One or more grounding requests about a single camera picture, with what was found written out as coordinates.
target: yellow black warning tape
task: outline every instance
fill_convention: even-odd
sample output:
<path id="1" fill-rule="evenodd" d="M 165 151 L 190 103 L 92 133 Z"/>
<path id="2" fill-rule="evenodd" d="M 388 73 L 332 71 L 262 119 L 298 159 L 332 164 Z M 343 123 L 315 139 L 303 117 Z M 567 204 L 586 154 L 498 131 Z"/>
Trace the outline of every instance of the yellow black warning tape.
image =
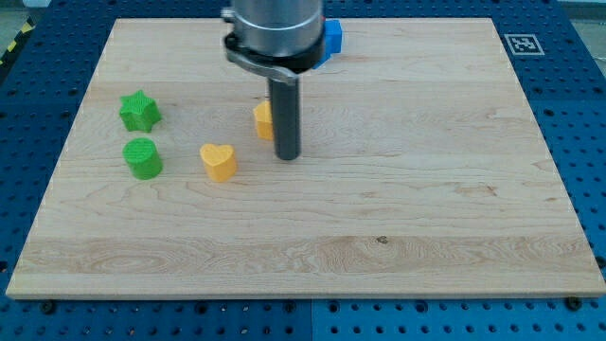
<path id="1" fill-rule="evenodd" d="M 31 18 L 28 18 L 7 47 L 7 50 L 2 54 L 2 58 L 0 58 L 0 84 L 2 84 L 4 79 L 9 75 L 9 71 L 17 60 L 17 56 L 19 56 L 23 47 L 26 45 L 34 28 L 34 23 Z"/>

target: wood grain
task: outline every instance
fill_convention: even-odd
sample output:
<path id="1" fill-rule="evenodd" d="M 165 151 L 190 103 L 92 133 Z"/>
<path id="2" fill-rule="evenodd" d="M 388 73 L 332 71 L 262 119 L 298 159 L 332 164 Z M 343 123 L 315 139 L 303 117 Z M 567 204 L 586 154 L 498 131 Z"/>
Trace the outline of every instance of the wood grain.
<path id="1" fill-rule="evenodd" d="M 117 20 L 11 279 L 13 298 L 599 296 L 604 280 L 489 19 L 343 20 L 274 157 L 265 80 L 218 20 Z M 128 133 L 119 97 L 163 113 Z M 151 138 L 137 181 L 121 158 Z M 231 144 L 239 170 L 205 176 Z"/>

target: blue pegboard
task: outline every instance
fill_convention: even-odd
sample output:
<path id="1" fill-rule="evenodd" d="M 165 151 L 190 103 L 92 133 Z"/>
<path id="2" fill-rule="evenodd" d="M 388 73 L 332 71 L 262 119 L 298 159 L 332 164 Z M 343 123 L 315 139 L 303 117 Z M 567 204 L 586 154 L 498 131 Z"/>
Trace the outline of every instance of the blue pegboard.
<path id="1" fill-rule="evenodd" d="M 217 17 L 226 0 L 54 0 L 0 87 L 0 288 L 6 289 L 118 17 Z M 552 0 L 327 0 L 327 17 L 490 17 L 544 55 L 509 58 L 594 252 L 606 257 L 606 80 Z M 0 340 L 606 338 L 606 298 L 15 302 Z M 51 314 L 43 310 L 51 309 Z"/>

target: green star block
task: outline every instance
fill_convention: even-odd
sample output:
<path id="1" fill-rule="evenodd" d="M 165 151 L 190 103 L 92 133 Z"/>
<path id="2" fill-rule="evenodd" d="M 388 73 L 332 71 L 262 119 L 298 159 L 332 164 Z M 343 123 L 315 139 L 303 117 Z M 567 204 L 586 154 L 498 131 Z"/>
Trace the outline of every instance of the green star block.
<path id="1" fill-rule="evenodd" d="M 152 131 L 153 124 L 162 119 L 155 100 L 145 96 L 143 90 L 121 97 L 120 100 L 122 101 L 120 117 L 129 132 L 149 133 Z"/>

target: metal cylinder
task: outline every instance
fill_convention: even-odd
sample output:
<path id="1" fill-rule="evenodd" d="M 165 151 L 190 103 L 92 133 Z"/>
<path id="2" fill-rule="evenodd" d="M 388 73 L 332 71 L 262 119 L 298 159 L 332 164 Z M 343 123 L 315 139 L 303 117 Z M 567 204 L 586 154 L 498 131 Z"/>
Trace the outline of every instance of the metal cylinder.
<path id="1" fill-rule="evenodd" d="M 295 160 L 301 154 L 299 81 L 287 85 L 268 79 L 276 156 Z"/>
<path id="2" fill-rule="evenodd" d="M 323 34 L 322 0 L 232 0 L 234 32 L 270 57 L 305 51 Z"/>

